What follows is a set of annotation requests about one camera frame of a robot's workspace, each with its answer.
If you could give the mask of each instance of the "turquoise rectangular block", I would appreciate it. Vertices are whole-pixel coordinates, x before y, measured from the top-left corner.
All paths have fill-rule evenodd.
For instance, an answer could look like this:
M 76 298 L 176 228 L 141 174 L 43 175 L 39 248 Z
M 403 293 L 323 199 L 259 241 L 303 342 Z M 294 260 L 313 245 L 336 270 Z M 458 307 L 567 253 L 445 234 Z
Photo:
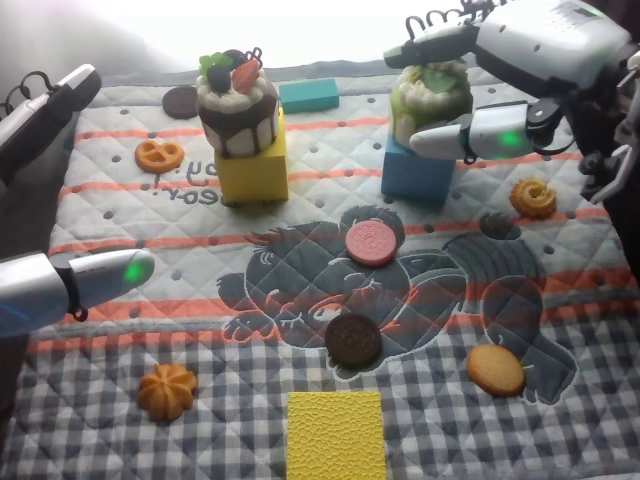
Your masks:
M 340 105 L 335 79 L 312 80 L 280 86 L 284 113 L 317 112 Z
M 382 167 L 382 193 L 443 205 L 449 194 L 455 164 L 452 160 L 421 157 L 389 134 Z

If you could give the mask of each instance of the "cupcake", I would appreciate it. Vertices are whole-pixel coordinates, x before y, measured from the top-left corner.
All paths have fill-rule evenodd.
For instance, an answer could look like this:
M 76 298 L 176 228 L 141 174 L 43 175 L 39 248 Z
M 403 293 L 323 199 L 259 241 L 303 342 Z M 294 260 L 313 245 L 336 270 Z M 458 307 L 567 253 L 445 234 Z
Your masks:
M 261 55 L 255 48 L 200 57 L 198 115 L 209 144 L 224 157 L 257 155 L 278 135 L 278 93 Z
M 391 133 L 396 142 L 411 148 L 409 139 L 414 133 L 455 120 L 472 107 L 464 63 L 410 66 L 391 90 Z

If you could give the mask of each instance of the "yellow sponge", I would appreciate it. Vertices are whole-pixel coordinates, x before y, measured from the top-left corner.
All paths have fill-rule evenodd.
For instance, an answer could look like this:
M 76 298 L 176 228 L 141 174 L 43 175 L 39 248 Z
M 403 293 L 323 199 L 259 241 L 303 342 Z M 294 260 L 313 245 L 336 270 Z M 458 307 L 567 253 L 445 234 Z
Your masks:
M 380 394 L 292 393 L 287 480 L 384 480 Z
M 287 139 L 280 109 L 278 136 L 254 157 L 225 158 L 216 151 L 215 161 L 226 203 L 287 200 Z

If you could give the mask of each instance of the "robotic hand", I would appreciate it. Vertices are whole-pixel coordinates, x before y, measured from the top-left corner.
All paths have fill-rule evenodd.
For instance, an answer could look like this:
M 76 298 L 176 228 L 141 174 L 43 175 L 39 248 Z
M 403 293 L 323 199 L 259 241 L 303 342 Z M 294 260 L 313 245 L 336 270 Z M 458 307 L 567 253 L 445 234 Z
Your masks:
M 51 144 L 73 113 L 89 105 L 102 83 L 91 65 L 81 66 L 55 86 L 43 78 L 49 92 L 26 100 L 0 122 L 0 196 L 3 186 Z M 84 321 L 88 308 L 144 284 L 154 266 L 152 255 L 144 250 L 51 260 L 36 253 L 1 262 L 0 337 L 28 333 L 66 313 Z
M 411 21 L 424 26 L 422 20 L 408 18 L 411 39 L 385 53 L 387 65 L 424 65 L 471 52 L 478 66 L 539 100 L 477 108 L 446 126 L 417 132 L 411 147 L 425 157 L 467 163 L 552 155 L 571 145 L 548 149 L 566 118 L 584 155 L 582 195 L 603 202 L 640 279 L 640 47 L 579 0 L 461 3 L 463 10 L 455 11 L 470 18 L 431 26 L 419 38 Z

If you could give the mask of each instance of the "play mat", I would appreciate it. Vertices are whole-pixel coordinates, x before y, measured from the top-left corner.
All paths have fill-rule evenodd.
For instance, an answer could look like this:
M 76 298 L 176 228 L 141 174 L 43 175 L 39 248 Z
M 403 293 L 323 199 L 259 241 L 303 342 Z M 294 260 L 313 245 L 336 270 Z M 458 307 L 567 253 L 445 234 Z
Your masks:
M 470 68 L 475 105 L 526 98 Z M 199 119 L 162 110 L 184 79 L 112 79 L 80 115 L 51 255 L 146 247 L 151 280 L 36 332 L 19 378 L 2 478 L 282 479 L 291 392 L 380 392 L 393 480 L 631 478 L 640 471 L 639 291 L 600 205 L 580 196 L 573 151 L 456 165 L 442 208 L 380 193 L 398 72 L 330 63 L 268 72 L 335 77 L 340 107 L 286 115 L 290 199 L 225 204 Z M 186 158 L 143 173 L 144 139 Z M 521 218 L 520 179 L 557 190 L 557 213 Z M 354 223 L 400 245 L 371 270 L 347 258 Z M 339 368 L 324 329 L 375 319 L 379 360 Z M 493 342 L 525 366 L 520 397 L 493 398 L 466 358 Z M 153 422 L 136 404 L 156 363 L 197 375 L 193 408 Z

